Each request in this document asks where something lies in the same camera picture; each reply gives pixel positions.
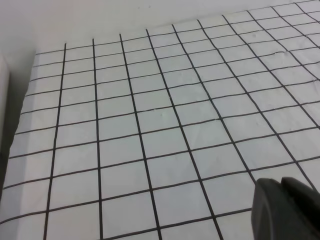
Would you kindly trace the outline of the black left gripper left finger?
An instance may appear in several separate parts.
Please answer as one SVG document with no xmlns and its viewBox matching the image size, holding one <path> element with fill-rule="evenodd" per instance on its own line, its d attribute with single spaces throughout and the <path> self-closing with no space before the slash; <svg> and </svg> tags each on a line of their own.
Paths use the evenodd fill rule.
<svg viewBox="0 0 320 240">
<path fill-rule="evenodd" d="M 318 240 L 320 212 L 303 212 L 271 178 L 256 181 L 251 225 L 255 240 Z"/>
</svg>

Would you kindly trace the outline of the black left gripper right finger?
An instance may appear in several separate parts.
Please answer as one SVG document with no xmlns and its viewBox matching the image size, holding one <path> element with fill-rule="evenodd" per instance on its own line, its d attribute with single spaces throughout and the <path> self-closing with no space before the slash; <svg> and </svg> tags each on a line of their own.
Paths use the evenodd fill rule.
<svg viewBox="0 0 320 240">
<path fill-rule="evenodd" d="M 320 194 L 293 177 L 283 177 L 281 186 L 304 213 L 320 212 Z"/>
</svg>

